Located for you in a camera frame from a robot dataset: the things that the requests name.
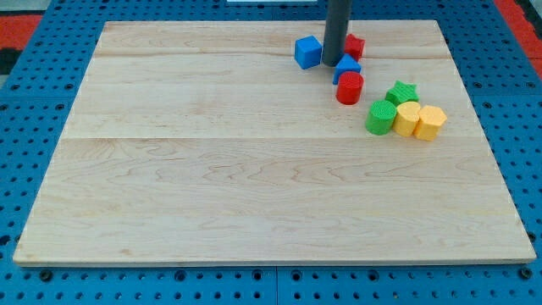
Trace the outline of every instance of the blue block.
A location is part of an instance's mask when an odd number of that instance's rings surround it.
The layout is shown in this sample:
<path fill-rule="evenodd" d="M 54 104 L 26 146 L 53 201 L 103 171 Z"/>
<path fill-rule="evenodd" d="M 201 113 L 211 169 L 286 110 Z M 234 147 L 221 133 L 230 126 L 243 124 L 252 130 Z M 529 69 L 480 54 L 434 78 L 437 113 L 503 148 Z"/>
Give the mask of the blue block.
<path fill-rule="evenodd" d="M 339 77 L 341 74 L 345 73 L 346 71 L 354 71 L 357 73 L 362 72 L 362 66 L 352 58 L 352 56 L 345 54 L 340 59 L 340 62 L 335 67 L 335 74 L 333 75 L 333 85 L 337 85 L 339 83 Z"/>
<path fill-rule="evenodd" d="M 322 44 L 315 36 L 298 39 L 294 58 L 302 69 L 317 66 L 322 59 Z"/>

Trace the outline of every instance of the wooden board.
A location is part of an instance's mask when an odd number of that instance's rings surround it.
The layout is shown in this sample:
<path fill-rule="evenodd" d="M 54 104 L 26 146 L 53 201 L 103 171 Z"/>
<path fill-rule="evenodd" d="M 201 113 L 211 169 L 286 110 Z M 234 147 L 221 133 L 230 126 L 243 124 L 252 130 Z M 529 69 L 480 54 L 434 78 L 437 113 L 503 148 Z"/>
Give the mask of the wooden board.
<path fill-rule="evenodd" d="M 14 254 L 22 266 L 525 263 L 534 250 L 436 22 L 353 21 L 362 101 L 292 53 L 321 21 L 109 22 Z M 395 80 L 448 122 L 372 136 Z"/>

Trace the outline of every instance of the yellow hexagonal block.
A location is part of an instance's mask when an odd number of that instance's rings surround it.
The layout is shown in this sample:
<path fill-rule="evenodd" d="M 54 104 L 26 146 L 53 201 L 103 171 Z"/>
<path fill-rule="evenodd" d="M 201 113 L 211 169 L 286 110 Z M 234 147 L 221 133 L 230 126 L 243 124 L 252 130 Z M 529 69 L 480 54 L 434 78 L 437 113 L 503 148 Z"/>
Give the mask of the yellow hexagonal block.
<path fill-rule="evenodd" d="M 446 114 L 440 107 L 425 106 L 419 112 L 420 120 L 414 129 L 414 136 L 420 140 L 432 141 L 439 134 L 446 120 Z"/>
<path fill-rule="evenodd" d="M 405 102 L 397 106 L 397 116 L 391 128 L 400 136 L 411 136 L 420 120 L 420 108 L 418 102 Z"/>

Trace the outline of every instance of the red cylinder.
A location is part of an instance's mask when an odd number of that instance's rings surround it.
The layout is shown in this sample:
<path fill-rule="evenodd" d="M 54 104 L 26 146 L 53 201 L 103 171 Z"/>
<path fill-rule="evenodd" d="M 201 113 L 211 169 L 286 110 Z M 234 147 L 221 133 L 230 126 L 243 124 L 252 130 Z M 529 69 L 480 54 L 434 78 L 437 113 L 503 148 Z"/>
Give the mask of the red cylinder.
<path fill-rule="evenodd" d="M 340 75 L 337 87 L 337 101 L 345 105 L 353 105 L 359 101 L 362 95 L 363 77 L 357 73 L 348 71 Z"/>

